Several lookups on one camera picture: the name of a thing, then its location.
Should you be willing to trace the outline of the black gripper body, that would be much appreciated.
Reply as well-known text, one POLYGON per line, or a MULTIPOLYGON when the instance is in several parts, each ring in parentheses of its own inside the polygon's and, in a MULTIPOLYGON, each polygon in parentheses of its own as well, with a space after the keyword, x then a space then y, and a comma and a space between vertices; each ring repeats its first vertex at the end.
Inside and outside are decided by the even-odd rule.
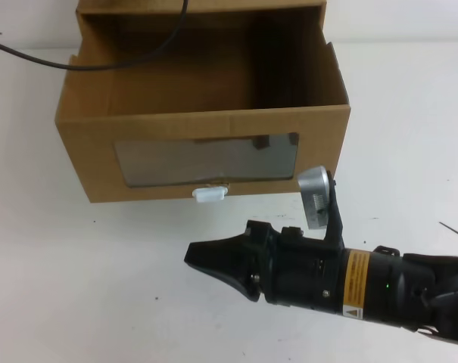
POLYGON ((252 220, 243 236, 251 253, 246 281, 268 303, 363 319, 367 251, 346 248, 340 234, 317 240, 252 220))

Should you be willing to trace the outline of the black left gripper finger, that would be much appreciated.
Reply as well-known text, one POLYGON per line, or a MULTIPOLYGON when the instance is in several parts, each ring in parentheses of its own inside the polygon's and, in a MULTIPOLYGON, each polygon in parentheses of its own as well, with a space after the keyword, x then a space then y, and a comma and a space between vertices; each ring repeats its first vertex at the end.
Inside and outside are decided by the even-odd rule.
POLYGON ((184 262, 206 272, 255 272, 256 235, 246 231, 222 240, 190 243, 184 262))

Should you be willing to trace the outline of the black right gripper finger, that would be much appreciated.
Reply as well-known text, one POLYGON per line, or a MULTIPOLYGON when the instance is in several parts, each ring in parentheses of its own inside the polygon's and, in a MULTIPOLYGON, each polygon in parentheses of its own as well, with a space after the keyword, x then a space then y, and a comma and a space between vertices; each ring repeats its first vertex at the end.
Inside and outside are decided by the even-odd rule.
POLYGON ((234 275, 231 273, 226 273, 225 271, 217 271, 216 269, 197 267, 193 264, 191 264, 190 267, 208 276, 211 276, 212 278, 216 278, 217 280, 222 281, 254 303, 257 302, 260 298, 259 287, 253 281, 251 274, 234 275))

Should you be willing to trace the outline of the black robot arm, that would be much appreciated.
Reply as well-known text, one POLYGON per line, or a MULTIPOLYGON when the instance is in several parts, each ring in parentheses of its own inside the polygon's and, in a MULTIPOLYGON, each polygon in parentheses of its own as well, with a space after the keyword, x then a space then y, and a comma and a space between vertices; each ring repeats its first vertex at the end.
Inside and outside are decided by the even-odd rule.
POLYGON ((185 263, 253 302, 264 298, 458 343, 458 257, 350 249, 338 221, 322 240, 249 221, 238 236, 190 244, 185 263))

